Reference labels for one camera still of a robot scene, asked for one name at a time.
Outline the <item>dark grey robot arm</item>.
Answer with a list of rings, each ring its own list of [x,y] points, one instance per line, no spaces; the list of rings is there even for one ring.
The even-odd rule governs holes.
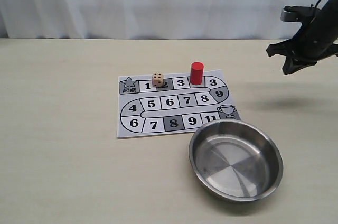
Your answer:
[[[319,9],[319,3],[306,6],[285,6],[280,19],[283,22],[298,22],[301,27],[286,41],[270,44],[266,51],[269,57],[286,57],[284,75],[316,65],[319,61],[337,56],[337,0],[328,0]]]

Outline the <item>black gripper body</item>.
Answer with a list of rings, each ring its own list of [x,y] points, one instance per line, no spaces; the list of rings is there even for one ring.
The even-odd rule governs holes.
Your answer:
[[[302,23],[292,40],[295,52],[304,60],[315,62],[337,55],[337,6],[317,8],[313,19]]]

